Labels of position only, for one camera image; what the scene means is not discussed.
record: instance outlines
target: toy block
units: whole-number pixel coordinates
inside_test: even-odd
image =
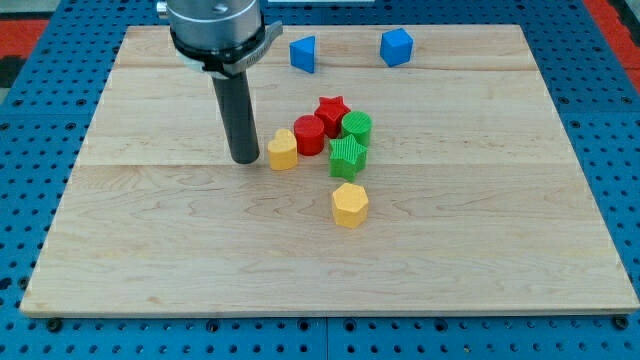
[[[366,166],[367,148],[358,144],[353,135],[331,140],[329,145],[329,175],[353,182],[356,174]]]
[[[355,229],[369,214],[369,198],[360,185],[344,183],[331,194],[331,210],[337,225]]]
[[[293,123],[298,152],[313,156],[324,149],[324,123],[315,115],[304,115]]]
[[[382,34],[380,56],[389,67],[404,64],[411,59],[413,38],[403,28]]]
[[[340,136],[342,129],[342,118],[349,112],[344,104],[342,96],[335,98],[320,98],[320,107],[314,113],[324,122],[324,133],[331,139]]]
[[[371,140],[371,117],[362,111],[352,111],[342,119],[342,136],[353,135],[358,144],[369,146]]]
[[[316,37],[309,36],[289,44],[291,65],[310,74],[316,71]]]
[[[287,129],[279,129],[267,144],[269,165],[272,170],[288,170],[298,165],[296,137]]]

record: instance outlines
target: yellow block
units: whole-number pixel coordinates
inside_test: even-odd
[[[287,170],[298,165],[298,143],[287,129],[276,131],[276,136],[267,144],[267,152],[272,170]]]
[[[369,198],[360,185],[344,183],[331,196],[333,219],[336,224],[356,228],[367,220]]]

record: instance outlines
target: wooden table surface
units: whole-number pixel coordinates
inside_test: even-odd
[[[230,159],[208,76],[130,28],[22,301],[33,317],[603,314],[638,299],[518,26],[285,27],[248,71],[263,154],[343,95],[374,121],[369,219],[336,226],[328,152]],[[317,36],[317,72],[289,65]]]

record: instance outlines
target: green block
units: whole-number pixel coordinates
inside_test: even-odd
[[[342,118],[342,136],[353,135],[358,144],[369,146],[371,117],[362,111],[351,111]]]
[[[356,173],[366,167],[367,148],[358,144],[353,135],[329,141],[329,175],[355,181]]]

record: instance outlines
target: black cylindrical rod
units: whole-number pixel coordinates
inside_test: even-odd
[[[250,164],[260,156],[260,146],[253,121],[247,73],[229,79],[213,78],[213,87],[222,114],[231,157],[239,164]]]

